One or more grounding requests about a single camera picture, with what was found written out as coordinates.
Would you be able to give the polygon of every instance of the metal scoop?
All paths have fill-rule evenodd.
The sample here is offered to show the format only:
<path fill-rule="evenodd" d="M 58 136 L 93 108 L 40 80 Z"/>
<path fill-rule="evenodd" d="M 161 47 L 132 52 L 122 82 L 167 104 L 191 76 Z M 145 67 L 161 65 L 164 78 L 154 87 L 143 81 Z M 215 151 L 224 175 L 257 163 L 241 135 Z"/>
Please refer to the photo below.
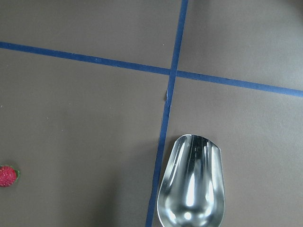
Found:
<path fill-rule="evenodd" d="M 221 151 L 210 140 L 176 140 L 161 183 L 157 210 L 163 227 L 219 227 L 225 209 Z"/>

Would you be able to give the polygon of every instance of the blue tape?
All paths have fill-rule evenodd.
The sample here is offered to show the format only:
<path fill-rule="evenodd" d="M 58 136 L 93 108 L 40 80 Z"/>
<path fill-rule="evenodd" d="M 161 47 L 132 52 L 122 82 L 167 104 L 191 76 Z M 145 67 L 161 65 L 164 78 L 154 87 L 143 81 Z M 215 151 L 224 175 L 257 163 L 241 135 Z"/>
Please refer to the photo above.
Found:
<path fill-rule="evenodd" d="M 14 50 L 14 51 L 22 51 L 27 53 L 41 54 L 41 55 L 52 56 L 57 58 L 71 59 L 76 61 L 90 62 L 90 63 L 101 64 L 101 65 L 109 65 L 109 66 L 120 67 L 125 69 L 153 72 L 153 73 L 159 73 L 164 75 L 169 75 L 170 73 L 169 69 L 155 67 L 155 66 L 141 65 L 141 64 L 130 63 L 125 61 L 116 61 L 116 60 L 87 56 L 77 53 L 54 51 L 54 50 L 32 47 L 32 46 L 24 46 L 19 44 L 0 42 L 0 48 Z"/>
<path fill-rule="evenodd" d="M 217 84 L 244 87 L 244 88 L 267 91 L 267 92 L 274 92 L 274 93 L 290 95 L 290 96 L 303 97 L 303 91 L 300 91 L 300 90 L 295 90 L 295 89 L 290 89 L 290 88 L 285 88 L 285 87 L 276 87 L 276 86 L 266 85 L 266 84 L 258 84 L 258 83 L 247 82 L 247 81 L 236 80 L 236 79 L 227 79 L 227 78 L 222 78 L 222 77 L 208 76 L 208 75 L 197 74 L 197 73 L 192 73 L 192 72 L 177 71 L 177 77 L 182 77 L 182 78 L 187 78 L 187 79 L 196 79 L 196 80 L 207 81 L 207 82 L 212 82 L 212 83 L 217 83 Z"/>
<path fill-rule="evenodd" d="M 179 15 L 179 20 L 178 20 L 174 52 L 173 52 L 172 61 L 171 61 L 169 82 L 168 82 L 168 87 L 167 87 L 167 99 L 166 99 L 164 111 L 163 111 L 158 151 L 157 151 L 155 169 L 154 169 L 153 178 L 152 178 L 151 197 L 150 197 L 150 201 L 149 201 L 149 205 L 148 205 L 147 217 L 146 217 L 146 223 L 145 223 L 146 227 L 152 227 L 152 220 L 153 220 L 153 214 L 154 214 L 156 198 L 157 198 L 157 191 L 158 191 L 158 186 L 159 186 L 159 178 L 160 178 L 160 172 L 161 172 L 165 139 L 166 139 L 166 133 L 167 133 L 167 128 L 168 128 L 168 124 L 169 124 L 169 113 L 170 113 L 173 92 L 174 92 L 175 80 L 176 80 L 176 76 L 177 76 L 177 68 L 178 68 L 182 36 L 183 36 L 183 30 L 184 30 L 184 24 L 185 24 L 186 12 L 187 12 L 187 4 L 188 4 L 188 0 L 182 0 L 181 10 L 180 10 L 180 15 Z"/>

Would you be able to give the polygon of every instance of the red strawberry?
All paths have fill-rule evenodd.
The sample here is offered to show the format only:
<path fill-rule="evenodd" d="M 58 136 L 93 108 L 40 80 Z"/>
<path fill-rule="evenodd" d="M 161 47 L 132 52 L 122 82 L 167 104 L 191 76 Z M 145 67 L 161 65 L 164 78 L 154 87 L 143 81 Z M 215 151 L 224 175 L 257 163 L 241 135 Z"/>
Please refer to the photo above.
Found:
<path fill-rule="evenodd" d="M 20 172 L 11 166 L 0 166 L 0 187 L 11 186 L 19 177 Z"/>

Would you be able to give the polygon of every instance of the painter's tape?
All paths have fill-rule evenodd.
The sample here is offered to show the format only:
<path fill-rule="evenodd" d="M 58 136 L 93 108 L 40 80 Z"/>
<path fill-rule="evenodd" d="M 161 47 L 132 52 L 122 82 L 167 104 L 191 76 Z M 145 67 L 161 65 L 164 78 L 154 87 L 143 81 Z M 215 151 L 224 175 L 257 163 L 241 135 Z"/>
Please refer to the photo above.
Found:
<path fill-rule="evenodd" d="M 225 85 L 236 86 L 236 87 L 244 87 L 244 88 L 279 93 L 289 96 L 303 97 L 303 91 L 301 90 L 295 90 L 285 87 L 277 87 L 277 86 L 266 85 L 266 84 L 258 84 L 258 83 L 243 81 L 243 80 L 237 80 L 237 79 L 227 79 L 223 77 L 215 77 L 215 76 L 197 74 L 192 72 L 184 72 L 184 71 L 177 71 L 177 77 L 196 79 L 200 81 L 225 84 Z"/>
<path fill-rule="evenodd" d="M 90 63 L 101 64 L 101 65 L 109 65 L 109 66 L 131 69 L 131 70 L 153 72 L 153 73 L 159 73 L 164 75 L 169 75 L 170 73 L 169 69 L 150 66 L 150 65 L 141 65 L 141 64 L 125 62 L 125 61 L 116 61 L 106 58 L 99 58 L 94 56 L 69 53 L 63 51 L 55 51 L 55 50 L 49 50 L 49 49 L 33 47 L 33 46 L 25 46 L 19 44 L 0 42 L 0 48 L 14 50 L 14 51 L 22 51 L 27 53 L 41 54 L 41 55 L 52 56 L 57 58 L 71 59 L 76 61 L 90 62 Z"/>
<path fill-rule="evenodd" d="M 152 227 L 152 220 L 153 220 L 153 214 L 154 214 L 155 204 L 156 204 L 156 199 L 157 199 L 157 191 L 158 191 L 158 186 L 159 186 L 165 139 L 166 139 L 166 133 L 167 133 L 167 128 L 168 128 L 168 124 L 169 124 L 170 107 L 171 107 L 171 101 L 172 101 L 173 92 L 174 92 L 175 80 L 176 80 L 176 76 L 177 76 L 177 68 L 178 68 L 182 36 L 183 36 L 183 30 L 184 30 L 184 24 L 185 24 L 186 12 L 187 12 L 187 4 L 188 4 L 188 0 L 182 0 L 181 10 L 180 10 L 180 15 L 179 15 L 179 20 L 178 20 L 174 52 L 173 52 L 173 56 L 172 56 L 172 60 L 171 60 L 169 83 L 168 83 L 168 87 L 167 87 L 167 99 L 166 99 L 164 111 L 163 111 L 158 151 L 157 151 L 155 169 L 154 169 L 153 178 L 152 178 L 151 197 L 150 197 L 150 201 L 149 201 L 149 205 L 148 205 L 147 217 L 146 217 L 146 223 L 145 223 L 146 227 Z"/>

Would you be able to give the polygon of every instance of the brown surface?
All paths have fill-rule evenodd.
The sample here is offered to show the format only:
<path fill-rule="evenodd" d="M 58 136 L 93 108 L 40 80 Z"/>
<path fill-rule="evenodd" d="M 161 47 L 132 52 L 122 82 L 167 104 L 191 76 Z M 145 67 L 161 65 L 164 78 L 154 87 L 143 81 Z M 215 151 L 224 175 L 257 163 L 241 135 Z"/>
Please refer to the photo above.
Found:
<path fill-rule="evenodd" d="M 21 171 L 0 226 L 143 226 L 168 77 L 7 50 L 0 68 L 0 162 Z"/>
<path fill-rule="evenodd" d="M 180 135 L 204 136 L 221 149 L 222 227 L 301 227 L 302 112 L 300 97 L 178 78 L 164 166 Z"/>
<path fill-rule="evenodd" d="M 179 70 L 303 90 L 302 0 L 190 0 Z"/>
<path fill-rule="evenodd" d="M 0 41 L 170 68 L 181 0 L 1 0 Z"/>

